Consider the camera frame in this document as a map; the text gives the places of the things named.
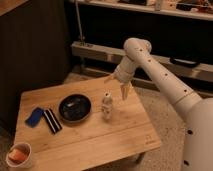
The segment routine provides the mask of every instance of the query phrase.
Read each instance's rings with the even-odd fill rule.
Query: black bowl
[[[73,94],[66,97],[59,105],[62,120],[67,123],[76,123],[86,119],[90,113],[91,102],[88,97]]]

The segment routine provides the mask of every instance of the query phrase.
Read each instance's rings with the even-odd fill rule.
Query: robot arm
[[[151,44],[148,41],[130,38],[125,42],[124,50],[126,56],[117,66],[115,78],[126,84],[131,81],[135,69],[140,66],[185,120],[188,111],[201,97],[150,55]]]
[[[121,89],[123,99],[125,99],[136,68],[143,68],[186,122],[182,170],[212,171],[213,98],[202,99],[194,90],[157,62],[150,55],[151,44],[147,40],[130,38],[125,42],[124,50],[126,56],[108,80],[115,78],[123,84]]]

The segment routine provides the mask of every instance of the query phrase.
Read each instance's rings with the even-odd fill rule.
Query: cabinet
[[[0,124],[11,133],[20,94],[59,84],[70,70],[63,5],[31,0],[0,17]]]

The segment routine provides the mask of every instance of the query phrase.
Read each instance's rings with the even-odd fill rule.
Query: tiled floor
[[[64,83],[91,79],[70,73]],[[157,91],[136,88],[136,91],[156,128],[162,146],[147,152],[139,165],[133,164],[135,157],[106,164],[89,171],[180,171],[185,125],[166,99]],[[0,134],[0,170],[8,168],[5,154],[11,146],[11,138]]]

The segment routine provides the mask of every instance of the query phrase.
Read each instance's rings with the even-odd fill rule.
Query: small figurine
[[[112,104],[113,100],[111,97],[111,94],[109,92],[105,93],[103,99],[102,99],[102,117],[104,120],[108,121],[111,116],[112,116],[112,108],[113,108],[113,104]]]

